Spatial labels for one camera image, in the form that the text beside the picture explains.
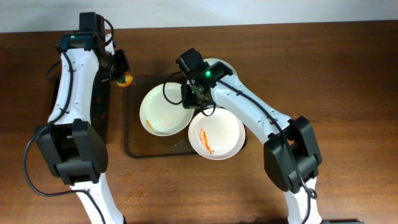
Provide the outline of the orange green sponge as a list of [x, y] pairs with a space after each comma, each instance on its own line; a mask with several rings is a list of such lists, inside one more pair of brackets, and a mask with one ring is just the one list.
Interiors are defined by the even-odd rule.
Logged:
[[121, 78], [116, 80], [116, 84], [118, 87], [125, 88], [133, 82], [133, 79], [133, 76], [126, 72]]

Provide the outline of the cream plate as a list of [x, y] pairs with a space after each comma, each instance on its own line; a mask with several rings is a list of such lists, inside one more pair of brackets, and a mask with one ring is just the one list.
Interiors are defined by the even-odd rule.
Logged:
[[194, 109], [173, 105], [163, 95], [163, 84], [151, 89], [141, 102], [139, 119], [146, 131], [155, 136], [171, 136], [188, 126]]

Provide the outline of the white plate with sauce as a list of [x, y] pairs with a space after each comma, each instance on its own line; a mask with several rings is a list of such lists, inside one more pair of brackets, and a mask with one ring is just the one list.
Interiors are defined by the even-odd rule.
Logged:
[[217, 108], [211, 116], [199, 113], [192, 119], [188, 140], [196, 153], [219, 161], [233, 157], [244, 148], [246, 129], [230, 111]]

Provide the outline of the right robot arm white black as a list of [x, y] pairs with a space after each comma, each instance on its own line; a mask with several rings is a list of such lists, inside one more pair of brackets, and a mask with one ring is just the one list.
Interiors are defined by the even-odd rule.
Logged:
[[230, 65], [209, 64], [194, 48], [177, 59], [186, 77], [184, 108], [222, 107], [249, 128], [264, 146], [264, 170], [283, 191], [289, 223], [321, 223], [315, 185], [322, 163], [310, 121], [282, 114], [246, 88]]

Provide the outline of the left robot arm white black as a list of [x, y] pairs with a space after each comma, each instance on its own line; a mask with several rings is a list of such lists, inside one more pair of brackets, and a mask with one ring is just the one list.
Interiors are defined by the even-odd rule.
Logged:
[[36, 142], [53, 176], [77, 194], [92, 223], [125, 223], [106, 180], [106, 132], [110, 83], [129, 85], [129, 63], [116, 49], [109, 21], [95, 12], [82, 12], [79, 28], [62, 36], [57, 47], [62, 72], [47, 124], [38, 126]]

